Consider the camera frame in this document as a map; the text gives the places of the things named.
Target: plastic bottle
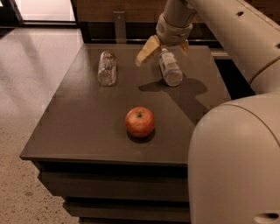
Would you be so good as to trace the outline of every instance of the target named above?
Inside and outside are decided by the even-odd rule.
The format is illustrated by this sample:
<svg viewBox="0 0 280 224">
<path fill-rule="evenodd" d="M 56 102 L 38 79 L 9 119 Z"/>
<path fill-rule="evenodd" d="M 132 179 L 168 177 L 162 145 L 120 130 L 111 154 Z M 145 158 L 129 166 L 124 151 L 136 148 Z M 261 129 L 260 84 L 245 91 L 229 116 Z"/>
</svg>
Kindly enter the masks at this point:
<svg viewBox="0 0 280 224">
<path fill-rule="evenodd" d="M 116 84 L 116 57 L 109 50 L 101 53 L 97 77 L 102 87 Z"/>
<path fill-rule="evenodd" d="M 183 80 L 183 73 L 172 52 L 163 48 L 159 54 L 159 66 L 165 83 L 170 87 L 178 86 Z"/>
</svg>

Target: table top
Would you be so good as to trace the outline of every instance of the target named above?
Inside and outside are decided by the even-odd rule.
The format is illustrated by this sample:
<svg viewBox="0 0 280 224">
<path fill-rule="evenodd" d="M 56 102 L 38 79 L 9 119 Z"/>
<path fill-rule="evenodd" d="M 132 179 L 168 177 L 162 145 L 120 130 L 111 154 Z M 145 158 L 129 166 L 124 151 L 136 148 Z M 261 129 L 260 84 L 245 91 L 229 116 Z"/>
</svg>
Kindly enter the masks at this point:
<svg viewBox="0 0 280 224">
<path fill-rule="evenodd" d="M 117 58 L 117 85 L 100 87 L 99 58 L 105 49 Z M 140 45 L 84 45 L 52 98 L 20 157 L 31 161 L 69 161 L 122 165 L 187 165 L 198 120 L 229 101 L 221 75 L 206 46 L 188 56 L 170 48 L 184 73 L 178 87 L 162 80 L 158 53 L 135 65 Z M 135 106 L 150 109 L 155 131 L 138 140 L 124 118 Z"/>
</svg>

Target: floor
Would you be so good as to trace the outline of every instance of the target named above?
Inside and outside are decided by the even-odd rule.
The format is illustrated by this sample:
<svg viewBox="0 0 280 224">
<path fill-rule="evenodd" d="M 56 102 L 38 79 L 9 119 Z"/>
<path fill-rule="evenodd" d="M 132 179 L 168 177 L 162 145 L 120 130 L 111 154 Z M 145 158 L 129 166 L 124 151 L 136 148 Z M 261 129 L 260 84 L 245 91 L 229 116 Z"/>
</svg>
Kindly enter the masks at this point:
<svg viewBox="0 0 280 224">
<path fill-rule="evenodd" d="M 76 29 L 19 28 L 0 39 L 1 223 L 78 223 L 19 154 L 82 44 Z"/>
</svg>

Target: clear plastic bottle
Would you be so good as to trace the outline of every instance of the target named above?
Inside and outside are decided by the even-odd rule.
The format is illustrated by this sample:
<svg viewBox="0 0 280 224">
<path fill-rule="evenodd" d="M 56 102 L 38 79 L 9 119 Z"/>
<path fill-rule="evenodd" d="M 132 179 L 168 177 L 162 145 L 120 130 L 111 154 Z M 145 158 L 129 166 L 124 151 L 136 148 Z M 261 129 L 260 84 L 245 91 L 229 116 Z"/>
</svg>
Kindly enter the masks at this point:
<svg viewBox="0 0 280 224">
<path fill-rule="evenodd" d="M 102 87 L 116 84 L 116 57 L 109 50 L 101 53 L 97 77 Z"/>
<path fill-rule="evenodd" d="M 163 48 L 159 54 L 159 66 L 165 83 L 170 87 L 178 86 L 183 80 L 183 73 L 172 52 Z"/>
</svg>

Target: speckled floor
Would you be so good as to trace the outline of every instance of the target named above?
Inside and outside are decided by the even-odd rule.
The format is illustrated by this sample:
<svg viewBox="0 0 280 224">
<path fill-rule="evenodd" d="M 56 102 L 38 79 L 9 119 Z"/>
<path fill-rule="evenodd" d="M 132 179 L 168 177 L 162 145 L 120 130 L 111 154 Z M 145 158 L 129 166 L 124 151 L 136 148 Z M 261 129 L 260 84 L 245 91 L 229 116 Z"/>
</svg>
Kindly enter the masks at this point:
<svg viewBox="0 0 280 224">
<path fill-rule="evenodd" d="M 82 44 L 75 29 L 21 28 L 0 39 L 0 223 L 78 223 L 19 154 Z"/>
</svg>

